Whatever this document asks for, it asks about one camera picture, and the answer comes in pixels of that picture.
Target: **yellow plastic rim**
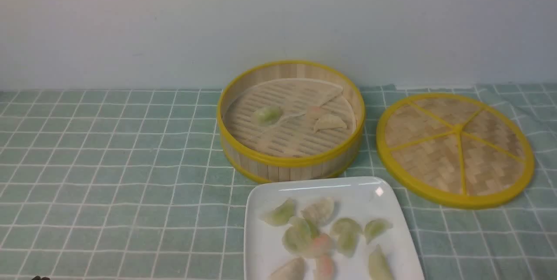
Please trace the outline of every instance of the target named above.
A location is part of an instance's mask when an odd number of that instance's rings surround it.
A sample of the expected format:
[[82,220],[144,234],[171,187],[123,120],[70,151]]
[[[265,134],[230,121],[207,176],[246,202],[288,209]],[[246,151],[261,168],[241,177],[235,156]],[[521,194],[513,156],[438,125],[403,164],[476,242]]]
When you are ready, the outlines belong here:
[[[362,116],[356,122],[356,131],[354,131],[354,133],[346,141],[344,141],[341,145],[331,149],[330,151],[326,151],[326,152],[321,153],[319,155],[312,155],[312,156],[308,156],[308,157],[299,157],[299,158],[296,158],[296,157],[274,157],[274,156],[271,156],[271,155],[265,155],[263,153],[259,153],[257,151],[254,151],[253,149],[250,149],[249,147],[246,147],[245,145],[243,145],[242,143],[237,141],[230,134],[230,132],[226,129],[225,124],[222,121],[221,105],[222,105],[223,97],[226,95],[228,90],[236,82],[238,82],[240,79],[242,79],[244,76],[246,76],[249,73],[254,72],[254,71],[256,71],[260,68],[265,68],[265,67],[269,67],[269,66],[273,66],[273,65],[277,65],[277,64],[308,64],[310,66],[316,66],[316,67],[319,67],[319,68],[323,68],[324,70],[332,72],[336,76],[345,80],[352,87],[354,92],[358,93],[358,99],[360,100],[360,111],[362,113]],[[342,153],[344,153],[349,147],[351,147],[354,143],[359,141],[359,138],[362,136],[362,130],[364,129],[365,118],[366,118],[366,106],[364,105],[364,99],[362,98],[362,94],[360,94],[360,91],[358,90],[358,87],[356,87],[356,85],[354,85],[354,83],[352,83],[352,81],[350,81],[350,79],[348,79],[345,75],[336,71],[333,68],[330,68],[330,67],[322,65],[322,64],[318,64],[316,62],[304,61],[304,60],[274,61],[274,62],[269,62],[267,64],[261,64],[260,66],[256,66],[255,68],[251,68],[251,69],[247,70],[246,72],[243,72],[241,75],[239,75],[237,78],[235,78],[232,82],[230,82],[230,84],[228,84],[228,86],[226,86],[226,88],[225,88],[225,90],[223,90],[223,92],[221,94],[221,97],[219,98],[218,104],[217,104],[217,124],[218,124],[218,127],[219,127],[220,131],[221,131],[222,137],[224,137],[226,139],[226,141],[228,141],[228,143],[231,145],[231,147],[233,147],[235,150],[237,150],[242,155],[245,155],[246,157],[249,157],[250,159],[252,159],[254,161],[263,163],[265,165],[273,165],[273,166],[276,166],[276,167],[289,167],[289,168],[306,167],[308,165],[317,165],[317,164],[323,163],[325,161],[330,161],[334,157],[336,157],[338,155],[342,155]]]
[[[523,160],[524,163],[523,175],[517,180],[517,182],[515,182],[513,185],[511,185],[504,191],[491,194],[491,195],[482,195],[482,196],[470,196],[470,195],[459,195],[459,194],[449,193],[431,187],[423,183],[422,181],[419,181],[415,177],[412,177],[412,175],[410,175],[404,168],[402,168],[402,166],[398,164],[398,162],[392,157],[391,149],[389,149],[389,147],[386,145],[385,128],[390,116],[398,108],[412,101],[425,99],[425,98],[452,98],[452,99],[466,101],[468,103],[477,105],[480,108],[480,111],[481,110],[489,111],[497,118],[501,119],[501,121],[503,121],[511,129],[511,131],[513,131],[513,133],[517,135],[524,149],[525,158]],[[466,121],[466,123],[471,121],[471,119],[474,118],[477,115],[477,113],[479,113],[479,111],[473,114],[471,118],[469,118],[468,121]],[[441,135],[434,135],[433,137],[430,138],[424,138],[421,139],[420,141],[425,141],[425,139],[429,140],[436,137],[443,137],[445,135],[450,135],[454,133],[463,133],[462,129],[466,125],[464,124],[464,125],[453,126],[447,123],[446,121],[440,119],[439,117],[432,115],[431,113],[426,113],[426,115],[429,115],[434,119],[437,119],[443,125],[447,125],[448,127],[451,127],[452,131],[448,133],[442,133]],[[399,100],[392,106],[388,107],[388,109],[386,109],[386,111],[381,115],[381,118],[379,119],[377,125],[376,139],[377,139],[377,151],[379,157],[381,158],[386,169],[392,174],[394,178],[396,178],[400,183],[402,183],[408,189],[411,189],[417,195],[424,197],[425,199],[428,199],[430,201],[440,203],[442,205],[446,205],[450,207],[458,207],[458,208],[465,208],[465,209],[481,209],[481,208],[499,206],[507,201],[510,201],[515,196],[519,195],[519,193],[523,191],[525,187],[527,187],[528,183],[531,181],[532,176],[534,174],[534,154],[532,153],[532,149],[530,147],[530,144],[528,143],[527,138],[524,136],[524,134],[519,129],[519,127],[517,127],[517,125],[515,125],[512,121],[510,121],[509,118],[505,117],[505,115],[503,115],[499,111],[496,111],[494,108],[489,107],[488,105],[481,103],[477,100],[460,96],[460,95],[431,93],[431,94],[414,95]],[[461,177],[464,177],[465,175],[463,174],[464,172],[463,152],[461,146],[459,146],[458,151],[459,151],[459,156],[461,161]]]

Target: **shrimp dumpling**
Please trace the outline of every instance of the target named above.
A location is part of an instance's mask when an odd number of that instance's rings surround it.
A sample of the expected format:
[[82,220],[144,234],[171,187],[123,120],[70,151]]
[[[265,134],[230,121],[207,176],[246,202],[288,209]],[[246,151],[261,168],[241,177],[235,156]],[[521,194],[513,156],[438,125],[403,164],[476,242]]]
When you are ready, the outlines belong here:
[[309,246],[301,252],[301,256],[305,258],[316,258],[328,254],[332,251],[333,243],[330,236],[326,233],[321,233],[317,238],[312,239]]
[[368,271],[372,280],[394,280],[381,246],[377,246],[369,255]]
[[306,273],[306,262],[304,258],[294,258],[290,262],[280,266],[268,280],[303,280]]
[[335,276],[335,262],[328,255],[315,260],[314,280],[332,280]]
[[323,109],[322,107],[310,106],[310,107],[308,107],[308,110],[306,112],[306,116],[310,120],[317,120],[320,117],[323,117],[324,115],[326,115],[328,113],[329,112],[326,111],[325,109]]
[[316,225],[324,225],[331,219],[335,210],[335,200],[331,197],[324,197],[302,210],[302,217],[308,219]]
[[393,224],[388,222],[386,219],[379,218],[374,219],[364,228],[364,236],[366,237],[366,243],[369,244],[372,239],[380,236],[383,232],[389,230],[393,227]]
[[272,226],[285,225],[294,216],[295,210],[296,202],[293,199],[287,199],[279,207],[264,214],[262,219]]
[[317,121],[315,121],[314,133],[316,133],[319,130],[336,129],[336,128],[347,129],[348,126],[337,115],[331,115],[330,113],[328,113],[320,117]]

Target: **bamboo steamer lid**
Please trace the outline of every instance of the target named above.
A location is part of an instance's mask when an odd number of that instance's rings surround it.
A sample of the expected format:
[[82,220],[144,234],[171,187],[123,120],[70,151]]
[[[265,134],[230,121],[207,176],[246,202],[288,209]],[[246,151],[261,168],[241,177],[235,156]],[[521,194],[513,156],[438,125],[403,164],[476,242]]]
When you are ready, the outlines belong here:
[[459,95],[414,95],[392,105],[379,120],[377,147],[402,184],[453,207],[507,202],[534,172],[520,129],[488,105]]

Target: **translucent dumpling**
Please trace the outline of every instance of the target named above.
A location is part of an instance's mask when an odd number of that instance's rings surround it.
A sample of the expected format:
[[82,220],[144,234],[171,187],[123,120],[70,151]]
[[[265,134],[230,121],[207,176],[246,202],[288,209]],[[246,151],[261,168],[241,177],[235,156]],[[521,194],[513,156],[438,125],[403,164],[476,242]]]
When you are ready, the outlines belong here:
[[393,225],[383,218],[374,219],[364,228],[364,236],[366,237],[366,243],[370,243],[372,239],[380,236],[383,232],[392,228]]
[[381,246],[377,246],[369,255],[368,271],[372,280],[394,280]]
[[252,123],[261,127],[272,125],[282,117],[282,109],[279,106],[264,106],[253,112]]
[[280,266],[268,280],[303,280],[306,273],[306,262],[304,258],[294,258],[290,262]]
[[332,239],[326,233],[321,233],[317,238],[312,239],[309,246],[300,254],[306,258],[316,258],[328,254],[334,248]]
[[356,221],[350,218],[340,218],[335,221],[331,227],[331,234],[333,236],[338,236],[344,232],[352,232],[356,234],[362,233],[362,227]]
[[344,121],[342,121],[342,119],[340,119],[340,117],[328,113],[320,117],[317,121],[315,121],[314,133],[316,133],[319,130],[336,129],[336,128],[347,129],[348,126]]
[[327,223],[335,211],[335,201],[331,197],[324,197],[302,210],[302,217],[316,225]]
[[292,226],[282,236],[282,244],[287,251],[300,255],[310,248],[312,231],[308,222],[302,218],[292,217],[290,224]]
[[332,280],[335,276],[335,262],[328,255],[315,260],[314,280]]
[[336,241],[336,250],[346,257],[354,256],[356,246],[358,246],[358,237],[359,233],[351,231],[341,233]]
[[296,202],[293,199],[287,199],[279,207],[264,214],[262,219],[272,226],[285,225],[294,216],[295,211]]

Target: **white wall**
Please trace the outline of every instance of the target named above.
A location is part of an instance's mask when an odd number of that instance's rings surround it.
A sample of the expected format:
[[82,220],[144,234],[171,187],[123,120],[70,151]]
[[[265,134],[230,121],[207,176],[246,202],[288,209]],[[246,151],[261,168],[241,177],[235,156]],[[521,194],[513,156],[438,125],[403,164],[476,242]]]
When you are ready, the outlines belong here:
[[360,85],[557,81],[557,0],[0,0],[0,89],[216,88],[284,58]]

